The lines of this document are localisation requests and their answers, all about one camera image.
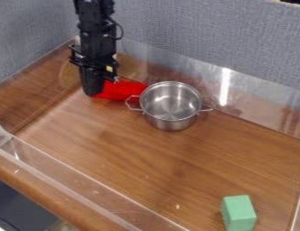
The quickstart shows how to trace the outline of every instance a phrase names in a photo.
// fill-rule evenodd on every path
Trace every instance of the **red object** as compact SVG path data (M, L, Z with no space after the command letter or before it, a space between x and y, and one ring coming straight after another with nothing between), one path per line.
M124 101L129 96L140 96L145 88L147 85L144 83L129 81L119 81L117 83L111 83L108 80L105 80L103 92L96 94L93 97ZM139 99L132 97L129 101L137 102Z

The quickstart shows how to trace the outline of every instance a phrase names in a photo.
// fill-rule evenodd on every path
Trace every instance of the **gray fabric wall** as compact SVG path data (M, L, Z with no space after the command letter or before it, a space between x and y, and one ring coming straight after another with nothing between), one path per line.
M72 37L75 22L69 0L0 0L0 80Z
M300 88L300 7L267 0L123 0L125 38Z

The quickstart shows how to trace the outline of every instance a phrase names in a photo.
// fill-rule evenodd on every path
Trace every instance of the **pot handle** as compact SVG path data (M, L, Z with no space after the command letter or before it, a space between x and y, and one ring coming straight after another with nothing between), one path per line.
M127 106L127 108L128 108L131 111L141 111L141 112L143 112L143 110L141 110L140 108L136 108L136 107L133 108L133 107L131 107L128 101L131 100L132 97L137 97L137 98L139 98L139 96L129 96L129 97L125 99L125 106Z
M212 111L212 109L215 108L215 105L218 104L216 100L211 96L203 96L203 97L208 97L209 98L209 100L212 101L212 105L211 106L205 106L207 108L205 109L200 109L199 112Z

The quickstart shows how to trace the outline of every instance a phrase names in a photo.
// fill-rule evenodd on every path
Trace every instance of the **pot rim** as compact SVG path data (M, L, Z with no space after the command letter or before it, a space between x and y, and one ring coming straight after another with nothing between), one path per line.
M176 85L183 85L184 87L187 87L193 93L195 95L199 97L199 109L195 111L195 113L192 113L191 115L185 116L184 118L179 118L179 119L161 119L161 118L157 118L155 117L153 115L151 115L148 112L145 112L144 108L143 108L143 97L147 93L148 90L151 90L151 88L153 88L156 85L161 85L161 84L176 84ZM197 116L197 112L201 108L201 96L200 96L200 93L196 91L196 89L189 86L188 84L185 83L181 83L181 82L177 82L177 81L161 81L161 82L156 82L155 84L149 85L145 90L143 91L141 95L140 95L140 100L139 100L139 104L140 104L140 108L143 110L143 113L147 115L147 116L151 116L153 119L156 120L160 120L160 121L165 121L165 122L179 122L179 121L183 121L183 120L187 120L189 118L192 118L193 116Z

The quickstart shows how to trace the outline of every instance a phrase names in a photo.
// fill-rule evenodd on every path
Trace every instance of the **cable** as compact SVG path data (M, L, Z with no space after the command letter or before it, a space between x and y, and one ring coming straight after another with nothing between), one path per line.
M108 35L108 37L112 38L113 40L120 40L120 39L123 38L123 35L124 35L123 28L121 28L121 26L117 24L117 22L116 22L109 16L107 17L107 20L108 20L112 24L115 24L115 25L117 26L117 28L120 29L120 36L119 36L119 37L113 37L113 36L111 36L111 35Z

